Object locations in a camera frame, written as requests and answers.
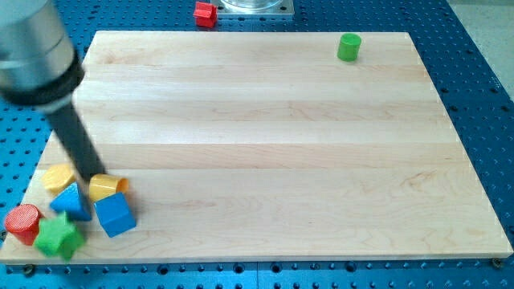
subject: blue triangular prism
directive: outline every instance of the blue triangular prism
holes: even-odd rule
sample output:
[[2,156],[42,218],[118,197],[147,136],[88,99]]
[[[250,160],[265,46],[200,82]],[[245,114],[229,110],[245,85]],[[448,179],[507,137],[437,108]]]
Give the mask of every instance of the blue triangular prism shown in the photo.
[[86,197],[80,191],[76,182],[69,185],[50,203],[56,212],[66,212],[73,221],[91,221],[91,209]]

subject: green block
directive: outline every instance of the green block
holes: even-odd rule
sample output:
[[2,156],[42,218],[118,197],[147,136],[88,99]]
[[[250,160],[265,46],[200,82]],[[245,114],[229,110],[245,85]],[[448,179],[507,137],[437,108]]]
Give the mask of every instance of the green block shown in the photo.
[[39,221],[39,234],[34,240],[34,247],[47,257],[59,255],[69,261],[84,243],[84,237],[75,224],[66,213],[61,213],[57,218]]
[[343,61],[354,61],[359,54],[359,47],[361,46],[361,37],[354,33],[344,33],[339,42],[339,49],[337,50],[337,58]]

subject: blue block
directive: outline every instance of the blue block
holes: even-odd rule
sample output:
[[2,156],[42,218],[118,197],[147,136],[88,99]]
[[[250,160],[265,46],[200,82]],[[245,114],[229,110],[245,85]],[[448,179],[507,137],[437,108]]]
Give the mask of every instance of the blue block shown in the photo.
[[136,226],[136,219],[122,192],[95,203],[96,215],[109,237],[114,237]]
[[50,203],[57,213],[66,212],[70,220],[91,221],[89,202],[76,182],[69,185]]

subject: blue pegboard table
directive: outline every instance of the blue pegboard table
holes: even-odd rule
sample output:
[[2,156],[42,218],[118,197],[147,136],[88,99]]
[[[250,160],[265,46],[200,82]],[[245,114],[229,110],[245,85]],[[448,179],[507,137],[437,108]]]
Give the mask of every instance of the blue pegboard table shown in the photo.
[[[56,5],[82,56],[97,30],[199,30],[192,0],[57,0]],[[513,242],[514,104],[448,4],[295,0],[295,12],[293,19],[221,18],[213,31],[409,32]],[[0,217],[21,201],[50,131],[33,108],[0,102]],[[514,258],[493,263],[0,266],[0,288],[514,288]]]

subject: wooden board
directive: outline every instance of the wooden board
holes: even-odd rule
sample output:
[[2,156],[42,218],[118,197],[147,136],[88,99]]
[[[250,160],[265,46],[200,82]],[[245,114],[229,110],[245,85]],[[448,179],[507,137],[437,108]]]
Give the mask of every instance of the wooden board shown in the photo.
[[[98,32],[75,92],[138,227],[96,219],[73,263],[512,253],[408,34]],[[52,216],[40,177],[24,202]],[[60,263],[8,236],[5,263]]]

